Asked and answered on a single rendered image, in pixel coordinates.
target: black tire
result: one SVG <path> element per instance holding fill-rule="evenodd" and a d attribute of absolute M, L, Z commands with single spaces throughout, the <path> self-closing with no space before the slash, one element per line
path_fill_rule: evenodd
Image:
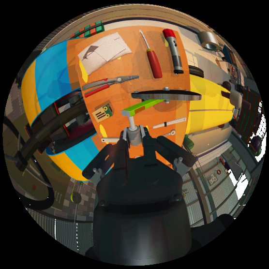
<path fill-rule="evenodd" d="M 204 78 L 204 71 L 198 67 L 189 65 L 190 75 L 195 75 Z"/>
<path fill-rule="evenodd" d="M 13 125 L 13 123 L 6 116 L 4 116 L 3 124 L 5 124 L 12 131 L 12 133 L 19 139 L 19 132 L 18 132 L 17 128 Z M 20 141 L 21 141 L 21 145 L 24 146 L 25 141 L 23 140 L 22 137 L 21 137 Z M 35 164 L 36 168 L 38 169 L 38 171 L 40 172 L 40 174 L 42 175 L 44 181 L 46 183 L 50 184 L 49 179 L 47 178 L 45 172 L 43 171 L 43 169 L 41 168 L 41 166 L 39 165 L 37 160 L 34 158 L 34 156 L 32 156 L 31 159 L 32 159 L 33 163 Z M 53 188 L 49 188 L 49 187 L 48 187 L 48 198 L 46 200 L 42 200 L 42 201 L 36 201 L 36 200 L 29 199 L 29 198 L 23 196 L 22 194 L 20 194 L 17 190 L 15 190 L 15 192 L 19 196 L 20 201 L 22 202 L 24 207 L 29 208 L 29 209 L 33 209 L 33 210 L 48 209 L 53 205 L 54 199 L 55 199 L 54 190 L 53 190 Z"/>

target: wooden table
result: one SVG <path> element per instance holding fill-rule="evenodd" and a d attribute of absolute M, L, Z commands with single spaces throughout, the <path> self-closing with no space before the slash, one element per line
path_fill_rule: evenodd
<path fill-rule="evenodd" d="M 174 66 L 169 46 L 165 46 L 165 39 L 163 35 L 163 29 L 160 27 L 151 26 L 132 26 L 112 29 L 101 32 L 94 36 L 91 36 L 84 41 L 78 43 L 75 46 L 76 54 L 76 66 L 79 74 L 79 84 L 82 88 L 83 85 L 102 80 L 105 78 L 111 79 L 118 76 L 138 75 L 138 79 L 129 80 L 123 83 L 118 83 L 110 86 L 109 88 L 100 91 L 88 98 L 84 98 L 87 106 L 90 118 L 97 131 L 98 137 L 101 141 L 102 137 L 119 137 L 120 132 L 125 127 L 129 127 L 128 117 L 121 114 L 121 111 L 132 105 L 140 103 L 141 100 L 133 99 L 131 93 L 146 90 L 162 90 L 164 87 L 169 87 L 170 90 L 184 90 L 190 91 L 190 73 L 188 67 L 188 61 L 185 54 L 185 50 L 178 32 L 174 31 L 179 53 L 182 62 L 182 68 L 184 74 L 174 74 Z M 142 30 L 149 47 L 153 49 L 159 60 L 162 69 L 162 78 L 154 78 L 149 64 L 147 56 L 147 45 L 139 32 Z M 125 43 L 128 45 L 132 53 L 124 55 L 120 59 L 108 62 L 100 69 L 96 70 L 88 76 L 87 83 L 82 79 L 82 73 L 79 68 L 78 54 L 87 46 L 96 42 L 100 38 L 103 38 L 109 34 L 118 32 Z M 93 117 L 92 113 L 98 108 L 110 103 L 113 110 L 113 115 L 100 123 L 98 123 Z M 172 129 L 176 130 L 175 135 L 167 136 L 168 139 L 174 143 L 182 146 L 190 108 L 190 101 L 174 101 L 171 100 L 168 104 L 165 102 L 158 103 L 134 116 L 134 122 L 138 125 L 143 125 L 149 130 L 151 137 L 155 138 L 160 135 L 169 133 Z M 163 122 L 186 117 L 185 122 L 168 125 L 167 127 L 161 127 L 153 129 L 153 125 L 157 125 Z M 137 147 L 130 146 L 129 149 L 130 158 L 136 156 L 143 156 L 143 146 L 140 144 Z M 156 153 L 158 160 L 164 164 L 169 164 L 161 155 Z"/>

